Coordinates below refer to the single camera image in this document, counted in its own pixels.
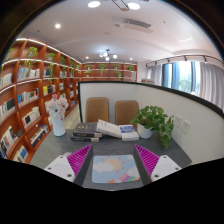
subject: chair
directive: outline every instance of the chair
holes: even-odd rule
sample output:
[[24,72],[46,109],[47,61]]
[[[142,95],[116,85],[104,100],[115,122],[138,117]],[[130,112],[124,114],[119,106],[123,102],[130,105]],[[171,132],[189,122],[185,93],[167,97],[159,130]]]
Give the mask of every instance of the chair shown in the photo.
[[109,122],[109,100],[106,97],[89,97],[86,100],[85,122],[97,123],[98,119]]
[[115,124],[130,124],[130,121],[136,117],[139,105],[136,100],[119,100],[115,103]]

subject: air vent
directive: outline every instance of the air vent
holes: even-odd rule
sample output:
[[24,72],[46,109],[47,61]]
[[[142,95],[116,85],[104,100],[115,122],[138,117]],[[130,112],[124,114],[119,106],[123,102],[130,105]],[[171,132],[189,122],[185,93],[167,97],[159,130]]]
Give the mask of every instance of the air vent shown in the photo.
[[144,27],[146,29],[148,29],[151,26],[150,24],[143,23],[143,22],[140,22],[140,21],[137,21],[137,20],[133,20],[133,19],[125,19],[124,23],[132,24],[132,25],[136,25],[136,26],[140,26],[140,27]]

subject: white wall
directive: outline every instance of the white wall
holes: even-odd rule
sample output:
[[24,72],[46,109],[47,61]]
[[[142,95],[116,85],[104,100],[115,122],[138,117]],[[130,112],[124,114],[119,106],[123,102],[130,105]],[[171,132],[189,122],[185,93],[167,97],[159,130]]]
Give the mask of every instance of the white wall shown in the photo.
[[146,105],[160,106],[168,116],[178,114],[191,124],[187,134],[174,127],[172,137],[191,158],[192,164],[224,156],[224,120],[195,101],[151,87],[122,83],[81,83],[80,96],[83,118],[88,97],[108,97],[111,123],[115,123],[114,106],[117,100],[137,100],[140,108]]
[[147,68],[145,63],[138,63],[137,82],[141,82],[142,78],[147,78]]

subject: gray table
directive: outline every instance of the gray table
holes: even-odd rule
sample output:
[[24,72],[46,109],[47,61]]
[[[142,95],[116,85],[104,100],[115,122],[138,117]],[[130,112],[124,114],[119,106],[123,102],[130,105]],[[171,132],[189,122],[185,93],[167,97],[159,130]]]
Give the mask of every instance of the gray table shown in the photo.
[[[181,147],[173,140],[170,141],[170,147],[167,151],[163,148],[159,142],[156,133],[154,132],[150,139],[140,138],[137,141],[122,141],[121,139],[111,136],[104,136],[100,138],[99,142],[84,142],[84,141],[72,141],[70,136],[72,135],[71,129],[67,129],[65,135],[57,137],[54,136],[53,131],[49,133],[46,139],[38,148],[34,154],[30,165],[37,166],[44,169],[59,155],[63,155],[66,152],[75,152],[89,144],[93,145],[93,157],[95,155],[126,155],[132,154],[135,150],[134,144],[140,145],[158,156],[168,155],[173,161],[175,161],[181,168],[184,168],[192,162],[188,155],[181,149]],[[144,181],[141,178],[137,181],[131,181],[126,183],[114,183],[114,184],[97,184],[92,182],[92,166],[93,157],[90,161],[85,180],[83,182],[84,188],[101,189],[101,190],[124,190],[132,188],[140,188],[144,186]]]

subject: ceiling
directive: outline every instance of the ceiling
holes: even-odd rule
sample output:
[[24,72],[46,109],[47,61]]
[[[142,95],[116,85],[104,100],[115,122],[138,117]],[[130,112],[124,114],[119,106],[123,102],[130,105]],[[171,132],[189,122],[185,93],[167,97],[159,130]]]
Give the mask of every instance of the ceiling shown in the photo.
[[[99,54],[106,49],[117,54],[117,60],[129,61],[132,57],[139,63],[183,54],[209,55],[221,60],[203,30],[164,1],[123,0],[140,5],[139,10],[129,11],[121,11],[111,0],[102,0],[99,7],[89,8],[91,1],[67,0],[54,5],[31,21],[19,37],[43,41],[81,62],[87,61],[86,56],[88,61],[100,60]],[[127,18],[151,26],[126,28],[123,21]],[[60,29],[54,27],[56,23],[61,24]]]

